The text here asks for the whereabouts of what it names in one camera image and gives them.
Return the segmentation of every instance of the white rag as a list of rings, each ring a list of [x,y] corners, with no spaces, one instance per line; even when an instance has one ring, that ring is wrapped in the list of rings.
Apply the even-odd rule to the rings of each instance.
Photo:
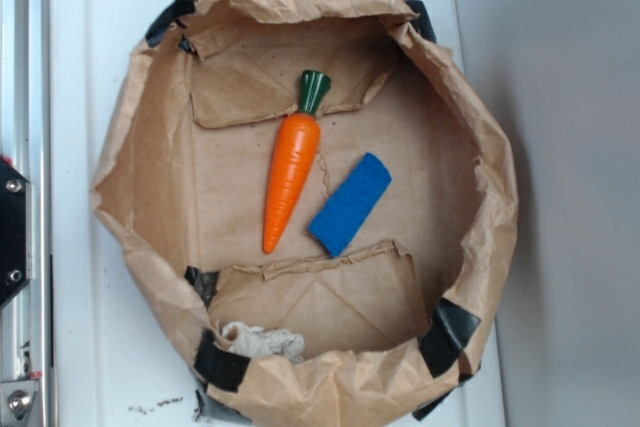
[[[264,327],[230,322],[222,328],[222,337],[231,342],[228,351],[234,354],[255,359],[284,355],[296,364],[304,361],[304,337],[287,329],[265,332]]]

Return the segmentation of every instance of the metal frame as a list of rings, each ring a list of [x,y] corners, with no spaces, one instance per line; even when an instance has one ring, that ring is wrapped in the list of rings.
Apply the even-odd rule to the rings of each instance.
[[[51,326],[47,6],[48,0],[0,0],[0,152],[30,182],[27,193],[30,283],[0,313],[0,419],[3,425],[6,419],[11,419],[11,425],[33,427],[56,423]]]

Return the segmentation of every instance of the cardboard flap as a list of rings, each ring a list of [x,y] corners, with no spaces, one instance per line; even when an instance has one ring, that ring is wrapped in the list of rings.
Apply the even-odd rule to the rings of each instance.
[[[193,118],[202,127],[219,128],[291,114],[300,96],[300,72],[307,69],[332,79],[318,116],[358,109],[387,80],[396,55],[395,42],[375,17],[247,22],[224,51],[192,57]]]
[[[429,325],[413,258],[393,241],[265,271],[227,268],[216,289],[209,307],[213,325],[240,320],[266,330],[287,328],[304,336],[305,359],[330,350],[390,349]]]

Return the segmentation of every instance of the gray wall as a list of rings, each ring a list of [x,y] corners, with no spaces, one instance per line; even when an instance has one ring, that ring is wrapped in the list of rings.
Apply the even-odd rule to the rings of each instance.
[[[640,425],[640,0],[457,1],[467,76],[519,174],[509,424]]]

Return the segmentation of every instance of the white surface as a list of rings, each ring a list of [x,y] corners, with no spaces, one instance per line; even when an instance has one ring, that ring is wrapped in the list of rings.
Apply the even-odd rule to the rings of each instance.
[[[640,0],[457,2],[520,182],[498,315],[508,423],[640,425]]]
[[[63,427],[173,427],[193,415],[191,374],[88,202],[129,52],[171,1],[51,0],[54,325]],[[424,1],[440,42],[460,59],[454,0]],[[158,405],[167,399],[181,400]],[[396,425],[417,424],[405,418]],[[480,374],[422,425],[504,425],[495,337]]]

